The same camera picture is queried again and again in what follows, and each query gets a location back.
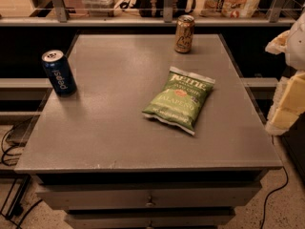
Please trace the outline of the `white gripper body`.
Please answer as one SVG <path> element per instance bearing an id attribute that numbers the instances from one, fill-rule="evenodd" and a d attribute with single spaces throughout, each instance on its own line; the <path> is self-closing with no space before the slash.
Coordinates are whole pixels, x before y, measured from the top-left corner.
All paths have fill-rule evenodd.
<path id="1" fill-rule="evenodd" d="M 305 71 L 305 13 L 300 15 L 290 29 L 285 59 L 288 66 Z"/>

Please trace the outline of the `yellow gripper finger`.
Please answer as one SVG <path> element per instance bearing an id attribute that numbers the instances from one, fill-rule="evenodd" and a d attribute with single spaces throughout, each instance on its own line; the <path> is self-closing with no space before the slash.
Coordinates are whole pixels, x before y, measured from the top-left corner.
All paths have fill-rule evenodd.
<path id="1" fill-rule="evenodd" d="M 282 76 L 274 92 L 265 130 L 270 135 L 283 135 L 304 113 L 305 72 L 297 72 L 290 78 Z"/>
<path id="2" fill-rule="evenodd" d="M 283 33 L 278 35 L 276 38 L 274 38 L 271 42 L 268 43 L 265 48 L 265 51 L 272 54 L 285 53 L 287 51 L 287 40 L 289 33 L 290 31 L 284 31 Z"/>

